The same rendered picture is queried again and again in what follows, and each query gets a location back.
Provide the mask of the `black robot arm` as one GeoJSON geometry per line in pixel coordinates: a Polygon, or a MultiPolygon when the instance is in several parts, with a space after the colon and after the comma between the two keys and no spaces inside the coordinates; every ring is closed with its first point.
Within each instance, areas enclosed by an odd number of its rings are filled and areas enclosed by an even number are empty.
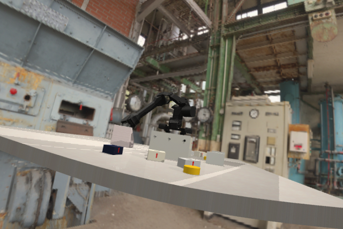
{"type": "MultiPolygon", "coordinates": [[[[126,117],[124,117],[121,122],[121,126],[125,127],[131,127],[132,129],[140,123],[140,119],[145,116],[147,113],[149,113],[151,110],[153,110],[157,106],[162,106],[165,104],[168,104],[170,101],[175,102],[177,105],[173,105],[172,108],[174,109],[173,115],[181,116],[181,117],[195,117],[196,116],[196,106],[190,106],[187,98],[185,97],[179,97],[175,95],[173,92],[161,92],[158,93],[153,101],[149,103],[147,106],[142,108],[137,113],[132,113],[126,117]],[[170,100],[167,101],[166,96],[169,96],[170,100]]],[[[172,117],[170,117],[169,120],[169,128],[175,128],[178,129],[178,127],[182,126],[182,120],[179,120],[178,117],[173,120],[172,117]]]]}

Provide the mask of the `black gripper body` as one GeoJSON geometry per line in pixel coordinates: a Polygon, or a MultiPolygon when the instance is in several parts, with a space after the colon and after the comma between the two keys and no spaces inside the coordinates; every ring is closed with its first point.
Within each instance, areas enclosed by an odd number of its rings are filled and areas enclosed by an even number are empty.
{"type": "MultiPolygon", "coordinates": [[[[176,118],[178,117],[179,120],[182,120],[183,117],[181,116],[176,116],[176,115],[173,115],[173,120],[175,120],[176,118]]],[[[178,127],[179,129],[175,129],[175,128],[169,128],[169,126],[167,126],[166,124],[162,124],[160,123],[159,124],[159,129],[164,129],[164,130],[177,130],[177,131],[181,131],[182,133],[190,133],[192,134],[192,129],[191,128],[181,128],[180,126],[178,127]]]]}

